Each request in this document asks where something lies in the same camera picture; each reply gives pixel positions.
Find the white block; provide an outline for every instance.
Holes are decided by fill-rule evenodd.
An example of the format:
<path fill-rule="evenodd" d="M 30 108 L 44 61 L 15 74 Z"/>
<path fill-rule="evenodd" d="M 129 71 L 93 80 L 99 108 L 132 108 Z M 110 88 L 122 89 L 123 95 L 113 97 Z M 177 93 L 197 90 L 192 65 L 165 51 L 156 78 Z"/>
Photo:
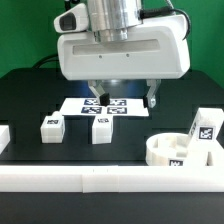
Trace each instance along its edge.
<path fill-rule="evenodd" d="M 10 141 L 9 126 L 0 125 L 0 154 Z"/>
<path fill-rule="evenodd" d="M 190 132 L 188 134 L 188 147 L 201 148 L 211 147 L 216 140 L 224 121 L 222 109 L 217 108 L 199 108 Z"/>
<path fill-rule="evenodd" d="M 82 175 L 83 193 L 119 192 L 118 166 L 94 167 Z"/>
<path fill-rule="evenodd" d="M 111 143 L 113 135 L 113 116 L 98 115 L 92 126 L 92 143 Z"/>
<path fill-rule="evenodd" d="M 64 116 L 59 112 L 46 116 L 40 130 L 43 143 L 62 143 L 65 133 Z"/>

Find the black and white marker pattern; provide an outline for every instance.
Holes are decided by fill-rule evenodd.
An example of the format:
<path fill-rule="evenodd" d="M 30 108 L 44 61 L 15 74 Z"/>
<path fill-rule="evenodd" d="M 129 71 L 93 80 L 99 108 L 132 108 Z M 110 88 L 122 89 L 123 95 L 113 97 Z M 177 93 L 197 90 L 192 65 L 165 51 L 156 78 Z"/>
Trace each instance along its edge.
<path fill-rule="evenodd" d="M 101 107 L 83 107 L 82 114 L 101 114 L 102 108 Z"/>
<path fill-rule="evenodd" d="M 127 114 L 128 110 L 126 107 L 108 107 L 107 114 Z"/>
<path fill-rule="evenodd" d="M 210 127 L 200 127 L 199 139 L 203 140 L 213 140 L 214 128 Z"/>

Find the white base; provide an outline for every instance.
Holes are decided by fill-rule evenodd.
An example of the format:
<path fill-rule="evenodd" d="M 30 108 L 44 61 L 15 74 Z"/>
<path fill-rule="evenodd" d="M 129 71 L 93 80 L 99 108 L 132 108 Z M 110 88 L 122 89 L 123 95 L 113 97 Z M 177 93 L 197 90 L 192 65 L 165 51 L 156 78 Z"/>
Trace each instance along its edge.
<path fill-rule="evenodd" d="M 1 166 L 0 192 L 224 192 L 218 167 Z"/>

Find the green wall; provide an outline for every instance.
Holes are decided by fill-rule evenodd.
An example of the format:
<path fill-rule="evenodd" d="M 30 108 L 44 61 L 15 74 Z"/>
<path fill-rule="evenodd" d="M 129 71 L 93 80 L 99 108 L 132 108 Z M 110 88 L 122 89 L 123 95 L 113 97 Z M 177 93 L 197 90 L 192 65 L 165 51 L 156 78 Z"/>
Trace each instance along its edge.
<path fill-rule="evenodd" d="M 187 11 L 192 20 L 188 38 L 191 68 L 206 72 L 224 87 L 224 1 L 172 2 Z M 160 7 L 164 1 L 144 0 L 143 5 Z M 56 53 L 58 35 L 52 23 L 64 10 L 63 0 L 0 0 L 0 9 L 0 77 Z"/>

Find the black surface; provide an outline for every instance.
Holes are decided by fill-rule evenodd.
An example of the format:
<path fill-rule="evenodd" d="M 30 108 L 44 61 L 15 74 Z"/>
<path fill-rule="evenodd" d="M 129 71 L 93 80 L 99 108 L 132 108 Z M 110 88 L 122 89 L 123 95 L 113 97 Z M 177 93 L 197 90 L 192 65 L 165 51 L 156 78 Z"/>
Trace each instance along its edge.
<path fill-rule="evenodd" d="M 104 82 L 114 97 L 142 98 L 145 81 Z M 11 165 L 145 165 L 147 138 L 188 133 L 197 109 L 223 108 L 224 90 L 204 73 L 163 80 L 150 117 L 114 117 L 112 144 L 92 145 L 93 117 L 66 117 L 62 144 L 42 144 L 40 126 L 66 97 L 92 97 L 86 82 L 53 69 L 14 70 L 0 79 L 0 124 L 12 140 L 0 155 Z M 223 128 L 218 136 L 224 146 Z M 0 193 L 1 224 L 224 222 L 223 193 Z"/>

